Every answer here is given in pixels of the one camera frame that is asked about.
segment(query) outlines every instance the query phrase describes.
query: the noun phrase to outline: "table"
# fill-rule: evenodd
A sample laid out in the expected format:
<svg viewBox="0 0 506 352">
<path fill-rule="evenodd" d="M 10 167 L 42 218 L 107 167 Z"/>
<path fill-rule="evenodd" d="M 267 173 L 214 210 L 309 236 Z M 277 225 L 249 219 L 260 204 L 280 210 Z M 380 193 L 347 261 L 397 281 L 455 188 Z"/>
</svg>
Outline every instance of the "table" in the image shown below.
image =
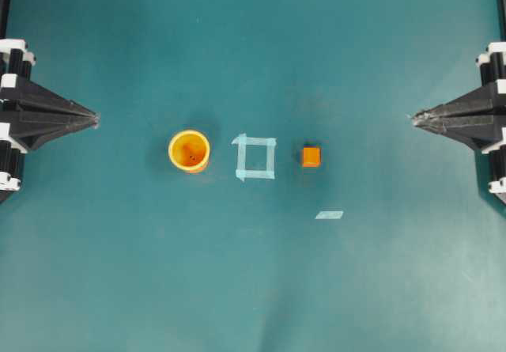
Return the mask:
<svg viewBox="0 0 506 352">
<path fill-rule="evenodd" d="M 497 0 L 12 0 L 32 80 L 101 125 L 28 155 L 0 208 L 2 348 L 504 350 L 504 211 L 470 150 L 408 118 L 480 85 L 497 18 Z M 195 176 L 167 156 L 187 128 L 212 148 Z M 236 178 L 242 133 L 276 138 L 275 180 Z M 321 168 L 299 166 L 306 142 Z"/>
</svg>

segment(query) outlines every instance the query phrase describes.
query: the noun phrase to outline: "small orange block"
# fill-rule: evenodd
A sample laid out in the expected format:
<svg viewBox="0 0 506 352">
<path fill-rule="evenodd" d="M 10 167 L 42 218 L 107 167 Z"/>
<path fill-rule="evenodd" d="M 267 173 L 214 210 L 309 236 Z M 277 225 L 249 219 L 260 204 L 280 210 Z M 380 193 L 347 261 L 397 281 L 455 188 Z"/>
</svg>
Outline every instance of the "small orange block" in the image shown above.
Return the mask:
<svg viewBox="0 0 506 352">
<path fill-rule="evenodd" d="M 302 167 L 318 168 L 321 165 L 319 148 L 303 148 L 302 149 Z"/>
</svg>

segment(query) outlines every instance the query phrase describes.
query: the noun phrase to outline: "painter's tape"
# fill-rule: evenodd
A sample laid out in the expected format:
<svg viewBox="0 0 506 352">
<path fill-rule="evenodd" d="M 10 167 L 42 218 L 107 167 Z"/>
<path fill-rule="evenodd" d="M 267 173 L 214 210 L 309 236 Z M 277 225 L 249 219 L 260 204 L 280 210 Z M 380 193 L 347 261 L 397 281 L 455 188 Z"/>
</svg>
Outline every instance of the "painter's tape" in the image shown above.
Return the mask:
<svg viewBox="0 0 506 352">
<path fill-rule="evenodd" d="M 274 149 L 276 148 L 276 138 L 247 137 L 245 133 L 242 133 L 233 139 L 232 144 L 237 144 L 237 178 L 243 182 L 246 178 L 264 180 L 274 179 Z M 246 170 L 247 145 L 265 146 L 267 148 L 267 162 L 265 170 Z"/>
<path fill-rule="evenodd" d="M 273 180 L 274 172 L 267 170 L 236 170 L 237 178 L 244 180 L 244 178 L 260 178 L 264 180 Z"/>
<path fill-rule="evenodd" d="M 320 211 L 316 215 L 316 220 L 339 220 L 342 218 L 344 211 Z"/>
</svg>

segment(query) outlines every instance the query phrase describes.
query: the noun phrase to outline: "orange cup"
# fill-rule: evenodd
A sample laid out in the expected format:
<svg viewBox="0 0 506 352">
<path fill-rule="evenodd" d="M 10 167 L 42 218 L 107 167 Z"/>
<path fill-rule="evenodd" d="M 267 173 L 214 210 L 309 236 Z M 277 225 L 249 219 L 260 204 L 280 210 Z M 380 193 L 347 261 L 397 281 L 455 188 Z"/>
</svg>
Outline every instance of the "orange cup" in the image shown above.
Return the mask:
<svg viewBox="0 0 506 352">
<path fill-rule="evenodd" d="M 187 130 L 176 134 L 168 144 L 168 156 L 177 168 L 190 174 L 206 169 L 211 147 L 204 134 Z"/>
</svg>

